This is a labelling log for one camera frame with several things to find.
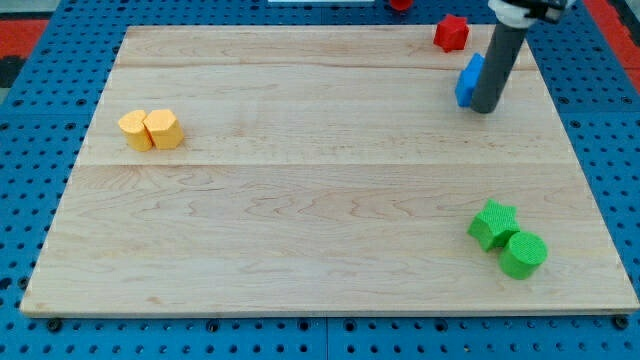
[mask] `green cylinder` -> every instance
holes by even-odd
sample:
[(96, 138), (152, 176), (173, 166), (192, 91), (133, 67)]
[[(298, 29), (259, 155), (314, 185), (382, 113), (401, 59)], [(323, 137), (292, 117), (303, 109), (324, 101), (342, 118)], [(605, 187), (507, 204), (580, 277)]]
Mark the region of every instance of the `green cylinder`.
[(510, 277), (526, 279), (547, 259), (547, 245), (531, 232), (513, 235), (500, 254), (500, 268)]

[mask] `yellow block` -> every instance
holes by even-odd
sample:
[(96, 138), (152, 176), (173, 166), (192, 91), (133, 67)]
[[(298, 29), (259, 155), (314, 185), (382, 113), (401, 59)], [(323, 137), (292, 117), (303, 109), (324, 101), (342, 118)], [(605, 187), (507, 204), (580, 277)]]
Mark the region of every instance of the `yellow block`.
[(147, 113), (144, 110), (134, 110), (118, 121), (127, 144), (138, 151), (147, 151), (153, 146), (143, 123), (146, 117)]
[(169, 109), (150, 112), (144, 119), (144, 126), (158, 149), (175, 149), (184, 139), (178, 118)]

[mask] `green block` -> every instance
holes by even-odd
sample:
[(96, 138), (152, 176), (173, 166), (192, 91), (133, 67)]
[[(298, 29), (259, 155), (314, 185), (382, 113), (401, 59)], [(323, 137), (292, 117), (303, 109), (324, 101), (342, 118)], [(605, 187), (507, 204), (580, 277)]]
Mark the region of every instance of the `green block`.
[(504, 247), (509, 238), (519, 231), (516, 208), (489, 199), (471, 222), (467, 233), (478, 240), (482, 250), (489, 251), (496, 247)]
[(509, 239), (500, 254), (502, 271), (518, 280), (526, 279), (547, 259), (547, 245), (531, 232), (519, 232)]

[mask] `wood grain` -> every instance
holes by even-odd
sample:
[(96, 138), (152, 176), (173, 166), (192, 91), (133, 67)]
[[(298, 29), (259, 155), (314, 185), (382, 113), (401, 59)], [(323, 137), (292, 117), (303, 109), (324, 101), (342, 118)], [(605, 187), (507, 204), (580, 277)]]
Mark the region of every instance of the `wood grain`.
[[(495, 113), (453, 87), (491, 27), (131, 28), (21, 309), (36, 317), (491, 316), (638, 300), (527, 47)], [(169, 107), (184, 145), (115, 125)], [(548, 261), (517, 281), (466, 235), (518, 206)]]

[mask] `red object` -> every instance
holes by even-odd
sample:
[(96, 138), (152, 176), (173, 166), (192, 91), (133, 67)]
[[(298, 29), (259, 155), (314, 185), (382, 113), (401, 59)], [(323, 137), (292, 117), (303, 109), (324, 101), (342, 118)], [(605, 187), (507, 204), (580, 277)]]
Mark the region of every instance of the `red object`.
[(444, 49), (444, 52), (464, 50), (468, 35), (467, 18), (447, 14), (444, 20), (438, 23), (433, 43)]
[(0, 20), (0, 58), (28, 58), (49, 20)]
[(389, 5), (394, 10), (404, 11), (413, 5), (413, 0), (389, 0)]
[(640, 48), (631, 40), (629, 29), (620, 21), (618, 11), (606, 0), (584, 0), (583, 3), (627, 72), (636, 91), (640, 92)]

